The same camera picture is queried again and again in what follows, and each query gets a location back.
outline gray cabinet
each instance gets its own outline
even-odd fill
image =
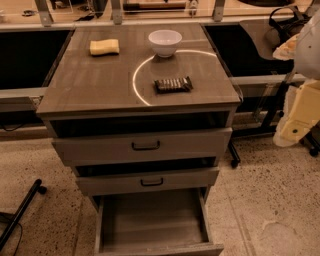
[[[184,50],[152,57],[147,35],[164,27]],[[120,54],[91,57],[102,38]],[[194,89],[158,95],[161,74],[187,74]],[[76,29],[37,114],[97,209],[96,255],[220,254],[204,204],[238,104],[199,24]]]

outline floor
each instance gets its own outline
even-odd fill
[[[96,211],[64,167],[43,127],[0,131],[0,212],[15,212],[33,182],[36,194],[1,256],[90,256]],[[320,251],[320,157],[301,144],[279,148],[272,137],[238,138],[227,151],[206,204],[221,256],[317,256]]]

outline drawer handle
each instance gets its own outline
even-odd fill
[[[142,187],[152,187],[152,186],[161,186],[163,184],[163,178],[160,181],[144,181],[140,180],[140,184]]]
[[[131,147],[133,150],[136,151],[143,151],[143,150],[155,150],[155,149],[159,149],[160,148],[160,141],[157,140],[157,143],[155,145],[152,146],[139,146],[138,144],[132,142],[131,143]]]

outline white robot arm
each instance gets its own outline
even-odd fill
[[[287,93],[286,101],[289,101],[287,97],[294,97],[294,100],[278,124],[273,139],[278,146],[299,142],[320,120],[320,10],[297,37],[294,65],[307,81]]]

